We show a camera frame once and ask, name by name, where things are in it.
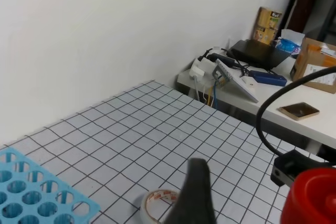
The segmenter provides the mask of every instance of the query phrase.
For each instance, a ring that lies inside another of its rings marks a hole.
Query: table
[[[277,224],[289,190],[271,182],[275,156],[252,126],[155,81],[9,145],[99,203],[95,224],[140,224],[143,195],[179,191],[191,157],[207,160],[219,224]],[[162,221],[169,208],[162,201],[149,211]]]
[[[289,72],[294,62],[295,60],[293,58],[287,58],[274,69],[274,72],[290,80]],[[260,71],[260,69],[256,68],[249,69]],[[195,89],[195,84],[189,77],[189,70],[180,73],[177,81],[185,86]],[[213,83],[214,81],[211,78],[206,77],[198,83],[198,90],[202,91],[204,86],[208,89],[213,86]],[[216,90],[216,96],[221,101],[249,113],[256,114],[263,102],[279,89],[281,89],[281,87],[258,83],[258,86],[255,89],[255,93],[259,100],[258,103],[249,100],[236,87],[229,84],[222,89]],[[295,121],[277,110],[281,106],[291,105],[298,102],[308,103],[320,110],[320,114],[302,121]],[[316,140],[319,143],[336,148],[336,131],[334,130],[336,122],[335,94],[330,94],[307,86],[299,86],[281,96],[271,104],[265,111],[263,118]]]

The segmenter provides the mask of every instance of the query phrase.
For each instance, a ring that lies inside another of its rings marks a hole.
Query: tape roll
[[[154,204],[156,200],[166,199],[171,202],[176,202],[178,193],[168,189],[158,189],[155,191],[150,191],[147,193],[141,202],[140,216],[143,224],[160,224],[161,222],[157,221],[152,217],[148,212],[148,205]]]

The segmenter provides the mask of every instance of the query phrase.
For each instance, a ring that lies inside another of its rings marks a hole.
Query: red container
[[[281,223],[336,223],[336,169],[318,168],[301,173],[290,188]]]

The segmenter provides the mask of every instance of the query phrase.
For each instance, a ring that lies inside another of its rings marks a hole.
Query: gold phone
[[[280,107],[278,110],[296,121],[309,118],[320,113],[318,109],[315,109],[313,106],[310,106],[305,102]]]

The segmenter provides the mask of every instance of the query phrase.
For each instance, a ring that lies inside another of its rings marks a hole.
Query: grid mat
[[[294,147],[276,137],[282,152]],[[155,81],[140,84],[10,144],[96,201],[91,223],[141,223],[149,190],[179,190],[187,159],[207,160],[217,223],[279,223],[289,191],[256,130]],[[298,149],[311,158],[322,159]],[[149,211],[163,221],[171,205]]]

